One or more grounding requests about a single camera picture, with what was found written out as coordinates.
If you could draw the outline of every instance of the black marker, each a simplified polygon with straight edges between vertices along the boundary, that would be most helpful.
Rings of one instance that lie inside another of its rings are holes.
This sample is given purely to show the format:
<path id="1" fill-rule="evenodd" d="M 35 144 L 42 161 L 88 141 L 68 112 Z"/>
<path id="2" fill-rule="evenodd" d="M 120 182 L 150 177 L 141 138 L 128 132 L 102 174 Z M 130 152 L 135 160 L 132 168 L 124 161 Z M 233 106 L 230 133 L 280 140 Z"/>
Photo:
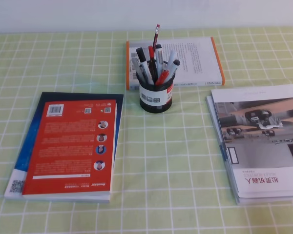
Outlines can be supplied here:
<path id="1" fill-rule="evenodd" d="M 147 60 L 146 60 L 146 57 L 145 57 L 145 54 L 143 52 L 143 49 L 142 47 L 136 49 L 136 52 L 138 54 L 138 57 L 140 59 L 140 63 L 142 65 L 142 73 L 145 72 L 146 74 L 146 78 L 147 78 L 147 83 L 148 84 L 154 84 L 153 80 L 152 80 L 152 76 L 151 76 L 151 73 L 147 67 Z"/>

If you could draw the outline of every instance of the pen holder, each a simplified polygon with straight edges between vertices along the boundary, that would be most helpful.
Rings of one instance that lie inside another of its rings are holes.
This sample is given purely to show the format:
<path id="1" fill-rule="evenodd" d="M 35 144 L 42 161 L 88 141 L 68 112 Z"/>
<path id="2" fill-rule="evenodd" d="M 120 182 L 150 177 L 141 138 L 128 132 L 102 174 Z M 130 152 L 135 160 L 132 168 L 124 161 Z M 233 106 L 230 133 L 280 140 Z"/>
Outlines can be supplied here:
<path id="1" fill-rule="evenodd" d="M 139 82 L 140 106 L 150 113 L 162 113 L 168 110 L 172 104 L 172 88 L 175 75 L 166 83 L 151 85 Z"/>

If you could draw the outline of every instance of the red label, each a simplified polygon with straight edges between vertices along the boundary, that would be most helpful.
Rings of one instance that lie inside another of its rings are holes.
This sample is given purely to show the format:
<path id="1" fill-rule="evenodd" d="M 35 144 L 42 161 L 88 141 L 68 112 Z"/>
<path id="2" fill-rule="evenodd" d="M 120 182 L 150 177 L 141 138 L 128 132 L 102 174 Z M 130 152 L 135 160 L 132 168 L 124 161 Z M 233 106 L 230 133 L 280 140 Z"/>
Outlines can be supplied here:
<path id="1" fill-rule="evenodd" d="M 169 93 L 169 92 L 172 90 L 173 87 L 174 87 L 174 85 L 171 84 L 171 85 L 167 88 L 167 93 Z"/>
<path id="2" fill-rule="evenodd" d="M 109 191 L 116 102 L 47 102 L 23 195 Z"/>

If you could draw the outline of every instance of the barcode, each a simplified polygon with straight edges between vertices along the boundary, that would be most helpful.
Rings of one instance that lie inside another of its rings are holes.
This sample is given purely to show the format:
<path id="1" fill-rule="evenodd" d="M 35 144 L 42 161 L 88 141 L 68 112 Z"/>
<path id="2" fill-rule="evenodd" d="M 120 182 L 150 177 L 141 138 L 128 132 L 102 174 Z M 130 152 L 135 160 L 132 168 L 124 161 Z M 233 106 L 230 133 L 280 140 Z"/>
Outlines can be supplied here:
<path id="1" fill-rule="evenodd" d="M 25 181 L 24 180 L 13 180 L 12 187 L 10 189 L 10 193 L 22 193 L 24 188 Z"/>
<path id="2" fill-rule="evenodd" d="M 111 113 L 111 108 L 110 107 L 105 107 L 104 108 L 104 113 Z"/>
<path id="3" fill-rule="evenodd" d="M 61 116 L 63 113 L 64 104 L 49 105 L 47 116 Z"/>
<path id="4" fill-rule="evenodd" d="M 85 108 L 84 113 L 85 114 L 90 114 L 91 113 L 91 108 Z"/>

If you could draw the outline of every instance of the pen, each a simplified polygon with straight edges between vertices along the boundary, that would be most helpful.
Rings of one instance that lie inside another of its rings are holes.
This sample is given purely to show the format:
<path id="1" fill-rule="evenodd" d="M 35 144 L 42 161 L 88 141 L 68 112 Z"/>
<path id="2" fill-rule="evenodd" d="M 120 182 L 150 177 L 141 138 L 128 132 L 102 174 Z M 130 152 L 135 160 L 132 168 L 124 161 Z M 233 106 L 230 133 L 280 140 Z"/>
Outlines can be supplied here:
<path id="1" fill-rule="evenodd" d="M 175 60 L 172 65 L 170 67 L 168 67 L 169 70 L 169 75 L 166 77 L 166 79 L 164 80 L 164 83 L 168 82 L 173 75 L 175 74 L 175 72 L 177 71 L 178 67 L 180 65 L 180 61 L 179 60 Z"/>
<path id="2" fill-rule="evenodd" d="M 172 50 L 169 55 L 167 69 L 172 65 L 172 63 L 177 59 L 177 52 Z"/>
<path id="3" fill-rule="evenodd" d="M 146 75 L 145 70 L 143 69 L 142 64 L 140 64 L 139 67 L 140 67 L 140 70 L 142 71 L 143 80 L 144 80 L 145 83 L 147 83 L 147 75 Z"/>
<path id="4" fill-rule="evenodd" d="M 138 61 L 136 58 L 132 58 L 131 61 L 132 61 L 132 64 L 133 64 L 135 70 L 137 71 L 137 74 L 138 74 L 137 79 L 141 82 L 141 80 L 144 80 L 144 77 L 141 72 L 141 68 L 139 67 Z"/>
<path id="5" fill-rule="evenodd" d="M 154 41 L 153 41 L 153 51 L 155 51 L 155 46 L 156 46 L 156 43 L 157 43 L 157 37 L 158 37 L 158 30 L 160 29 L 160 25 L 157 24 L 156 25 L 156 30 L 155 30 L 155 35 L 154 35 Z"/>
<path id="6" fill-rule="evenodd" d="M 163 72 L 163 49 L 160 44 L 155 47 L 157 77 L 159 78 Z"/>
<path id="7" fill-rule="evenodd" d="M 151 45 L 148 47 L 148 51 L 150 53 L 150 64 L 149 64 L 148 67 L 150 69 L 152 79 L 153 79 L 153 81 L 155 83 L 156 80 L 157 80 L 157 74 L 156 74 L 157 71 L 156 71 L 156 66 L 155 66 L 154 51 L 153 51 L 153 48 L 152 48 Z"/>
<path id="8" fill-rule="evenodd" d="M 158 78 L 158 80 L 156 81 L 156 85 L 161 85 L 164 84 L 165 79 L 168 77 L 169 75 L 169 71 L 164 71 L 162 72 L 161 76 Z"/>
<path id="9" fill-rule="evenodd" d="M 144 72 L 146 74 L 147 83 L 148 84 L 154 84 L 154 82 L 152 80 L 152 76 L 151 76 L 150 70 L 147 67 L 147 60 L 146 60 L 146 57 L 145 57 L 145 54 L 143 52 L 142 47 L 136 49 L 136 52 L 138 54 L 140 63 L 142 65 L 142 73 Z"/>

